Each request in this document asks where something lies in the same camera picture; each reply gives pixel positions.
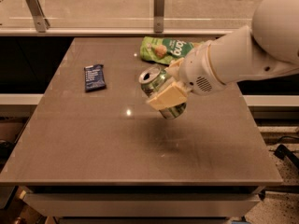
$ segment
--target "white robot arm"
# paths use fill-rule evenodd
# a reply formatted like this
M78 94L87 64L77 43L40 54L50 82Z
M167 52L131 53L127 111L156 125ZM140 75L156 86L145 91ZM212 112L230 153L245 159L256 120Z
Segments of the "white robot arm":
M299 0L263 0L254 13L252 29L244 26L217 40L207 41L166 71L184 84L178 85L182 96L189 91L209 95L241 80L298 74ZM157 93L154 99L159 99L159 95Z

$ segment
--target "chip bag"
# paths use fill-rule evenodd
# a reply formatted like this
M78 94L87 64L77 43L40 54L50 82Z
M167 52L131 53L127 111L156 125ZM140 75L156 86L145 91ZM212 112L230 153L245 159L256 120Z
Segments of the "chip bag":
M185 57L190 50L200 44L146 36L141 44L140 56L144 61L169 65L171 62Z

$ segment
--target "can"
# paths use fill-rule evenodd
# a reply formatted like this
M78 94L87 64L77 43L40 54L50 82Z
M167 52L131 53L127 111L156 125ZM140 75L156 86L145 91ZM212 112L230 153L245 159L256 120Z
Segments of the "can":
M151 97L153 93L164 88L164 83L169 78L171 76L161 66L155 64L141 73L139 77L141 90ZM184 112L185 108L186 103L182 103L159 111L165 119L175 119Z

